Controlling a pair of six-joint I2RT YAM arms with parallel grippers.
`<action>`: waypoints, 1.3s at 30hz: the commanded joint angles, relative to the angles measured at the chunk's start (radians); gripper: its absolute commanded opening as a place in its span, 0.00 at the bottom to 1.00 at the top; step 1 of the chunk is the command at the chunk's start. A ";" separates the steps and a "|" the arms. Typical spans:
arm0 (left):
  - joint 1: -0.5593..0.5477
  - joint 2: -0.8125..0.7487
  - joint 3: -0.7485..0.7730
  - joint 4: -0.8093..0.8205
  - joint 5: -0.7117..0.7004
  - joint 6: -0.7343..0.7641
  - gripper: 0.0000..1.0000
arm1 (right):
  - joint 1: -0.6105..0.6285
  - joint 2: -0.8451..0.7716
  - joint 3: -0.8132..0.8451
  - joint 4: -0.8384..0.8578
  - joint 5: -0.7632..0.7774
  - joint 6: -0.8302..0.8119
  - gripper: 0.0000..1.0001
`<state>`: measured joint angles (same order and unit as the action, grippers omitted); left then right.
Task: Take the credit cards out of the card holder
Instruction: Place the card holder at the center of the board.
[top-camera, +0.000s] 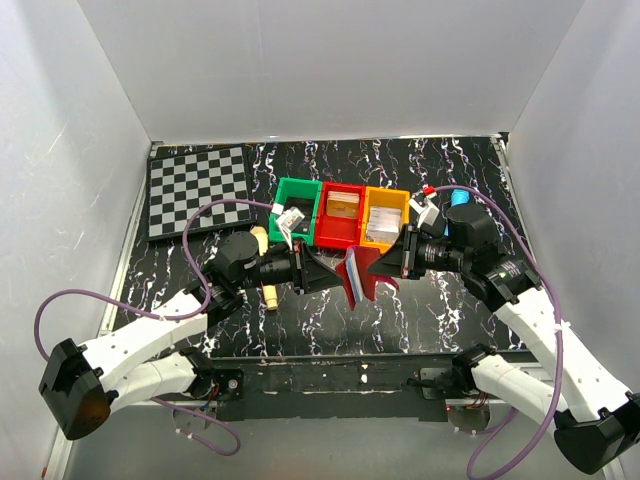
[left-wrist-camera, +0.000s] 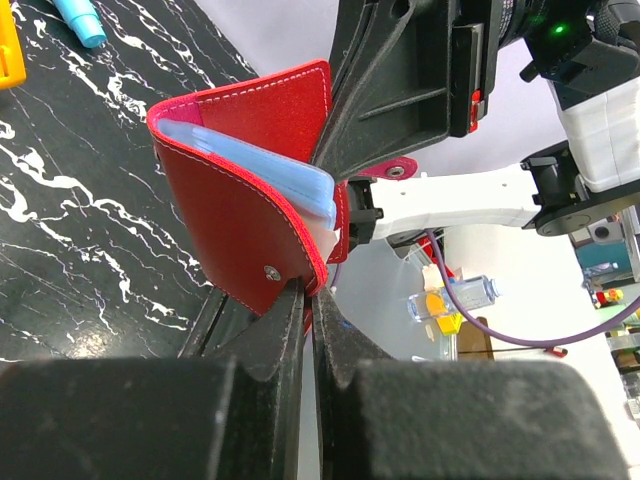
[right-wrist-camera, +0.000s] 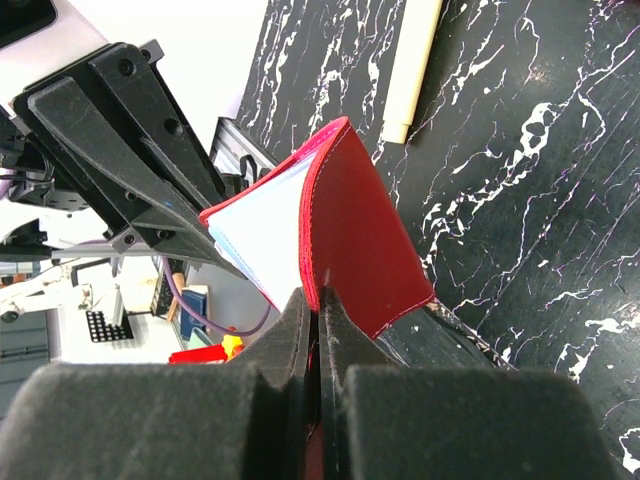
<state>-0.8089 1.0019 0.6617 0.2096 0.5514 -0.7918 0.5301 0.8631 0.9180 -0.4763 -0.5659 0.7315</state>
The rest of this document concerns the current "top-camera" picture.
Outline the red leather card holder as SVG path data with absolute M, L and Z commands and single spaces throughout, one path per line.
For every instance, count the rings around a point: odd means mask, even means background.
M 377 248 L 354 245 L 347 248 L 344 259 L 336 265 L 351 311 L 363 300 L 375 300 L 377 278 L 368 269 L 379 258 Z

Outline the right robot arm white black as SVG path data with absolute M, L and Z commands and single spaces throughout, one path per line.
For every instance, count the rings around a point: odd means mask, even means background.
M 452 362 L 460 389 L 496 396 L 552 432 L 563 456 L 585 474 L 636 445 L 638 394 L 562 320 L 530 264 L 504 251 L 484 208 L 454 206 L 446 220 L 449 233 L 440 238 L 404 226 L 369 273 L 402 279 L 419 279 L 429 270 L 459 274 L 466 290 L 519 336 L 554 381 L 548 385 L 479 345 Z

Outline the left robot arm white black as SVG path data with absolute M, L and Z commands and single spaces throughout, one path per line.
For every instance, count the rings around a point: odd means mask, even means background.
M 115 332 L 76 344 L 65 339 L 47 360 L 39 392 L 69 440 L 99 428 L 115 411 L 168 393 L 206 395 L 218 380 L 197 352 L 163 351 L 241 308 L 242 290 L 291 284 L 299 295 L 343 283 L 302 240 L 260 253 L 249 232 L 231 234 L 196 282 Z

